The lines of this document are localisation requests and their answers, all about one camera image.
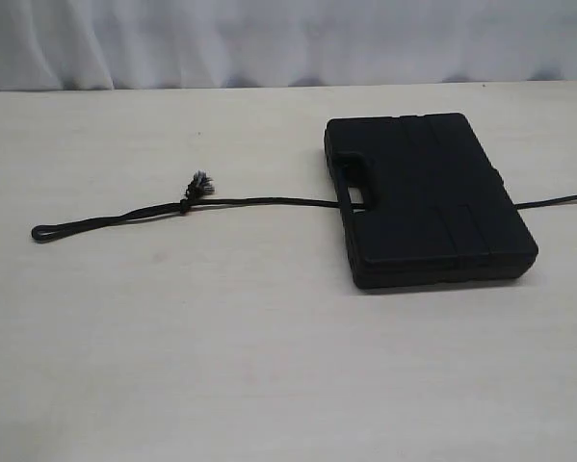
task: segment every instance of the table surface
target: table surface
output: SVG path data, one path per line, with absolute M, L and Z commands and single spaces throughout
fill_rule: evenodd
M 34 244 L 218 196 L 333 199 L 328 119 L 463 112 L 515 201 L 577 193 L 577 83 L 0 93 L 0 462 L 577 461 L 577 204 L 516 284 L 366 295 L 335 210 Z

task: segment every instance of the black rope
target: black rope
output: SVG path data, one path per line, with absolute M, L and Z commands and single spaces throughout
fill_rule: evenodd
M 299 205 L 309 207 L 327 207 L 332 209 L 339 208 L 339 204 L 335 201 L 303 199 L 298 197 L 247 197 L 243 199 L 203 198 L 205 195 L 212 194 L 213 192 L 214 188 L 211 184 L 211 178 L 203 171 L 199 171 L 194 175 L 194 179 L 185 191 L 184 198 L 179 202 L 144 207 L 116 217 L 88 218 L 62 224 L 41 224 L 31 230 L 31 237 L 37 243 L 50 243 L 74 234 L 92 231 L 93 229 L 105 228 L 107 226 L 115 226 L 126 222 L 131 223 L 146 218 L 174 216 L 177 214 L 185 215 L 193 207 L 197 206 L 225 205 L 247 207 L 250 205 Z M 524 202 L 515 204 L 515 207 L 517 210 L 533 209 L 536 207 L 549 207 L 552 205 L 564 204 L 576 200 L 577 194 L 536 202 Z M 365 204 L 353 204 L 353 208 L 356 210 L 365 210 L 366 206 Z

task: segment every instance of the white backdrop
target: white backdrop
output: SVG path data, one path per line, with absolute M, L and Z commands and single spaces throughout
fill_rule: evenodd
M 0 90 L 577 79 L 577 0 L 0 0 Z

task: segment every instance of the black cord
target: black cord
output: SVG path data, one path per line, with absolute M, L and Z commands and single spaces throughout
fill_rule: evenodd
M 116 217 L 98 217 L 88 218 L 80 221 L 72 221 L 62 224 L 41 224 L 31 230 L 31 237 L 37 243 L 50 243 L 58 239 L 66 238 L 74 234 L 92 231 L 93 229 L 105 228 L 106 226 L 115 226 L 126 222 L 136 222 L 145 218 L 161 217 L 168 215 L 185 215 L 193 207 L 207 205 L 228 205 L 243 206 L 250 205 L 300 205 L 309 207 L 327 207 L 336 209 L 339 204 L 331 200 L 302 199 L 298 197 L 247 197 L 243 199 L 209 199 L 203 198 L 205 195 L 214 192 L 211 178 L 203 171 L 194 175 L 194 179 L 188 185 L 185 196 L 179 202 L 168 204 L 154 205 L 142 209 L 133 210 L 127 214 Z M 564 204 L 577 200 L 577 194 L 567 195 L 565 197 L 556 197 L 553 199 L 540 200 L 536 202 L 524 202 L 515 204 L 517 210 L 534 209 L 536 207 L 549 207 L 552 205 Z M 356 210 L 365 210 L 365 204 L 353 204 Z

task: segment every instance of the black plastic case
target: black plastic case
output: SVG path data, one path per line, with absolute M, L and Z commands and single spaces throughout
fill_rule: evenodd
M 516 278 L 536 260 L 464 115 L 333 119 L 325 151 L 359 288 Z

